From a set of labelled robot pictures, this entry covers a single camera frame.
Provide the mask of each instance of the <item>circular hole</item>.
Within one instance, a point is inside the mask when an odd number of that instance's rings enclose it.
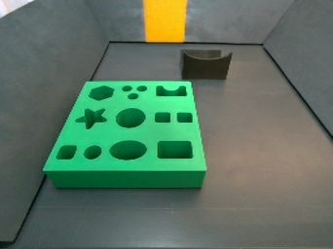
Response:
[[[146,120],[144,111],[136,108],[125,109],[118,113],[117,122],[125,128],[134,128],[142,125]]]
[[[138,90],[140,91],[145,91],[148,89],[148,87],[146,86],[141,86],[141,87],[138,87]]]
[[[102,149],[100,146],[90,146],[85,151],[85,156],[90,160],[96,160],[102,154]]]
[[[132,86],[125,86],[125,87],[122,88],[122,90],[124,90],[124,91],[132,91]]]
[[[137,99],[140,97],[140,95],[137,93],[132,93],[129,95],[129,99]]]
[[[132,140],[117,143],[110,149],[112,155],[120,160],[137,160],[146,152],[146,145]]]

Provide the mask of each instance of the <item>yellow panel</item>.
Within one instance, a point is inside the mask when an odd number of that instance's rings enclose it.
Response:
[[[148,42],[185,41],[187,5],[188,0],[144,0]]]

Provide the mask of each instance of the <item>gray floor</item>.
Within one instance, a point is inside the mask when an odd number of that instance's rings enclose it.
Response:
[[[14,247],[332,247],[333,143],[261,46],[113,44],[96,80],[180,80],[180,50],[235,52],[193,81],[203,190],[57,190],[47,179]]]

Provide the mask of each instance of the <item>shape sorter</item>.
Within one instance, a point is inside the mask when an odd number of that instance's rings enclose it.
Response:
[[[191,82],[88,82],[45,172],[58,188],[201,188]]]

